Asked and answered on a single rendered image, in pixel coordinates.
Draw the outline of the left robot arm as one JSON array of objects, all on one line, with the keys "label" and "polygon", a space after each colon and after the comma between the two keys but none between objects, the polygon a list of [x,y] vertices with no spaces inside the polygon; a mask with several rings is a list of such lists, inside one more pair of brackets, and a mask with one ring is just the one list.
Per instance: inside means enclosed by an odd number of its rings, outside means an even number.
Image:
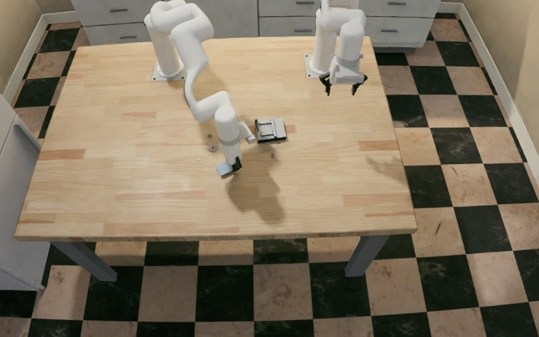
[{"label": "left robot arm", "polygon": [[321,0],[320,9],[315,14],[315,48],[309,68],[319,75],[329,72],[337,42],[336,33],[340,33],[336,55],[340,72],[335,73],[336,84],[364,81],[364,74],[359,72],[357,63],[364,57],[360,51],[366,17],[358,7],[359,0]]}]

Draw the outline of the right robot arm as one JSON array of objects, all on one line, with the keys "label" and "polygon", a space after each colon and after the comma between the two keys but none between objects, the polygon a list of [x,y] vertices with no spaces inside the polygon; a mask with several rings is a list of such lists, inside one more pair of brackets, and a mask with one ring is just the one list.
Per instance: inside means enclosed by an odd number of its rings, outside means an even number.
[{"label": "right robot arm", "polygon": [[215,118],[219,142],[224,146],[233,146],[243,139],[249,145],[254,143],[255,137],[245,122],[238,122],[229,93],[220,91],[200,101],[193,96],[194,81],[210,64],[201,44],[214,36],[207,16],[195,4],[186,4],[184,0],[159,1],[145,17],[144,24],[157,56],[159,75],[175,77],[185,66],[185,100],[194,118],[200,123]]}]

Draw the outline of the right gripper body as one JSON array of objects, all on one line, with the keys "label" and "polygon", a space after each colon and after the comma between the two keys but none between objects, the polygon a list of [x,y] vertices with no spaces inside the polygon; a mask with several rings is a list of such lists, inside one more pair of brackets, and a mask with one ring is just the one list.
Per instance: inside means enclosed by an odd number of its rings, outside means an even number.
[{"label": "right gripper body", "polygon": [[240,160],[242,159],[239,142],[233,146],[224,146],[219,142],[219,147],[230,165],[235,163],[236,157],[238,157]]}]

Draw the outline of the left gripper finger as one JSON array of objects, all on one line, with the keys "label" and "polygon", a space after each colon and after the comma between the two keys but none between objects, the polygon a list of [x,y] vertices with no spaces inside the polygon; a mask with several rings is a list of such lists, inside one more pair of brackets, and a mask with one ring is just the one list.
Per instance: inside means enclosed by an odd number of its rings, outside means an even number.
[{"label": "left gripper finger", "polygon": [[329,83],[329,79],[327,79],[327,80],[325,79],[325,78],[328,78],[328,77],[330,77],[330,72],[327,72],[327,73],[319,76],[320,81],[326,87],[325,92],[327,92],[327,96],[329,96],[330,90],[331,90],[330,86],[332,86],[332,84]]},{"label": "left gripper finger", "polygon": [[[367,75],[364,75],[364,81],[363,83],[368,79]],[[355,92],[357,92],[357,88],[359,88],[360,85],[362,85],[363,83],[357,83],[357,84],[353,84],[352,87],[351,87],[351,93],[352,95],[354,96]]]}]

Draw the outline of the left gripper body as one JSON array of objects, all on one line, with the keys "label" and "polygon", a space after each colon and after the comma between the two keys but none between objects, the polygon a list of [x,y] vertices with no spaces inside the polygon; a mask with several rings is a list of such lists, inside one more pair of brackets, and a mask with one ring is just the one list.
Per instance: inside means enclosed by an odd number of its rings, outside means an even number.
[{"label": "left gripper body", "polygon": [[[358,67],[358,70],[360,71],[360,61],[357,63],[357,67]],[[334,85],[353,85],[353,84],[356,84],[356,83],[336,84],[335,83],[335,78],[334,78],[335,77],[335,72],[339,72],[339,71],[340,71],[339,63],[337,62],[336,56],[335,56],[335,57],[333,57],[330,68],[329,68],[329,72],[330,72],[329,83],[330,84],[334,84]]]}]

